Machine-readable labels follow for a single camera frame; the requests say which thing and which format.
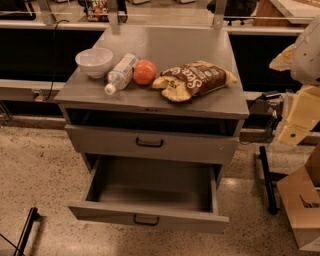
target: drawer handle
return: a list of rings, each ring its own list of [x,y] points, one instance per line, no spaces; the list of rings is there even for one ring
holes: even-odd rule
[[[157,226],[159,224],[160,217],[158,216],[154,223],[142,222],[137,220],[137,214],[133,216],[133,222],[137,225],[145,225],[145,226]]]
[[[148,144],[142,142],[138,137],[136,138],[136,144],[139,147],[149,147],[149,148],[161,148],[163,146],[163,140],[161,139],[159,144]]]

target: white bowl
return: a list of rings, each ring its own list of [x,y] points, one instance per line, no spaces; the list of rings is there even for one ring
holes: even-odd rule
[[[79,52],[76,63],[80,70],[92,78],[101,78],[111,68],[112,51],[105,48],[91,48]]]

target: cabinet top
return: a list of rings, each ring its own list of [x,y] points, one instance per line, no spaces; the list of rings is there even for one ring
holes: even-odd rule
[[[113,66],[127,52],[137,53],[157,66],[158,74],[168,68],[197,60],[211,62],[231,71],[237,84],[195,97],[188,103],[172,103],[157,90],[133,82],[117,95],[104,92],[106,81],[92,79],[77,69],[55,97],[57,103],[90,105],[94,109],[130,112],[159,112],[172,115],[244,119],[249,115],[228,32],[212,27],[136,26],[107,28],[95,47],[114,53]]]

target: cabinet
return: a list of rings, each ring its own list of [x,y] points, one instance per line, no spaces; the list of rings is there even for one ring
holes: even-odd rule
[[[177,45],[174,37],[184,43]],[[136,52],[158,70],[202,59],[238,76],[227,32],[211,27],[121,26],[118,35],[106,30],[96,46],[112,49],[119,59]],[[229,220],[219,215],[216,190],[249,115],[241,83],[187,103],[169,102],[134,82],[113,96],[104,86],[104,79],[77,69],[55,97],[91,175],[82,200],[69,204],[73,214],[221,233]]]

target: metal leg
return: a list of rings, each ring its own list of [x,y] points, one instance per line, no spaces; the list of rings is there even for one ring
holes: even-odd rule
[[[266,149],[265,149],[264,146],[260,146],[260,159],[262,161],[264,182],[265,182],[266,189],[267,189],[267,194],[268,194],[269,213],[277,214],[278,213],[278,207],[277,207],[276,199],[275,199],[275,196],[274,196],[274,190],[273,190],[273,184],[272,184],[272,176],[271,176],[271,172],[269,170],[269,164],[268,164]]]
[[[28,238],[32,229],[32,225],[34,223],[35,220],[37,220],[40,217],[40,215],[38,214],[38,209],[37,208],[31,208],[28,218],[26,220],[26,223],[24,225],[24,228],[22,230],[21,236],[20,236],[20,240],[19,243],[17,245],[17,248],[13,254],[13,256],[22,256],[24,255],[24,249],[27,245],[28,242]]]
[[[0,117],[3,117],[2,123],[0,123],[0,128],[6,126],[12,119],[10,111],[7,109],[5,104],[0,100]]]

